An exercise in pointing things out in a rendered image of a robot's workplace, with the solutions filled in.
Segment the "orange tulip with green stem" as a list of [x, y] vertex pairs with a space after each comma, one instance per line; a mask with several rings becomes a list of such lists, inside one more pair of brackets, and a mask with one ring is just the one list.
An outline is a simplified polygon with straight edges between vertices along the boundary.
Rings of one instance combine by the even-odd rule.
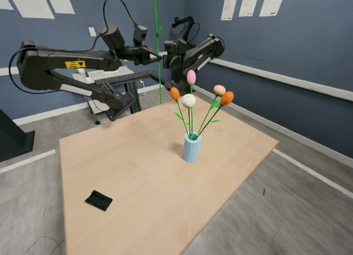
[[[179, 97], [180, 97], [180, 94], [179, 94], [179, 91], [175, 88], [175, 87], [173, 87], [173, 88], [171, 88], [171, 90], [170, 90], [170, 95], [171, 95], [171, 97], [178, 103], [178, 99], [179, 99]], [[180, 110], [180, 113], [181, 113], [181, 116], [179, 116], [179, 114], [177, 114], [176, 112], [174, 112], [175, 113], [175, 115], [179, 118], [179, 119], [181, 119], [181, 120], [183, 120], [183, 122], [184, 122], [184, 119], [183, 119], [183, 115], [182, 115], [182, 112], [181, 112], [181, 110]]]

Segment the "light blue vase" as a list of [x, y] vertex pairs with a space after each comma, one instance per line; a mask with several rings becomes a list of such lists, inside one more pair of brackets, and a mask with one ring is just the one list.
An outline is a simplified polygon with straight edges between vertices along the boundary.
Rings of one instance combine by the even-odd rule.
[[200, 140], [201, 140], [200, 135], [195, 140], [197, 136], [197, 132], [193, 132], [193, 140], [192, 140], [192, 132], [190, 132], [190, 134], [191, 134], [191, 140], [188, 138], [188, 134], [187, 133], [185, 134], [185, 143], [184, 143], [184, 149], [183, 149], [183, 159], [188, 163], [192, 163], [196, 161]]

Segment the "white flower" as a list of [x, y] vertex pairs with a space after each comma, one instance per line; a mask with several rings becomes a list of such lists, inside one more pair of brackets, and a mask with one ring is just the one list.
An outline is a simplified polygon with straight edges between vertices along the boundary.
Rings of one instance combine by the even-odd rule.
[[184, 123], [185, 125], [190, 126], [190, 108], [192, 108], [195, 104], [195, 97], [191, 94], [184, 95], [182, 98], [182, 105], [188, 109], [188, 118], [189, 123]]

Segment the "orange flower with green stem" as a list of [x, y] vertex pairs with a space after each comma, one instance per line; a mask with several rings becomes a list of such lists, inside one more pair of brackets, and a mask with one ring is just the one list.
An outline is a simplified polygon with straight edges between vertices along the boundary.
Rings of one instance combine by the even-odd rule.
[[[228, 91], [228, 92], [224, 93], [223, 96], [222, 96], [222, 98], [221, 98], [221, 100], [220, 100], [220, 102], [221, 102], [220, 107], [219, 107], [218, 110], [214, 113], [214, 115], [212, 116], [212, 118], [216, 115], [216, 113], [219, 111], [219, 109], [220, 109], [221, 107], [223, 107], [224, 105], [230, 104], [230, 103], [232, 102], [232, 100], [233, 100], [233, 93], [232, 93], [231, 91]], [[219, 122], [219, 121], [220, 121], [220, 120], [211, 121], [212, 118], [208, 121], [207, 125], [209, 124], [209, 122]]]

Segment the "pink flower with green stem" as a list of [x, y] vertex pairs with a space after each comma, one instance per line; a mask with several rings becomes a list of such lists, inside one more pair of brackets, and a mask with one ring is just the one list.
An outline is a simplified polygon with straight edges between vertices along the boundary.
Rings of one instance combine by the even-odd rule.
[[195, 80], [196, 80], [195, 72], [193, 70], [190, 70], [187, 74], [187, 82], [191, 88], [191, 95], [192, 95], [192, 88], [193, 88], [193, 84], [195, 83]]

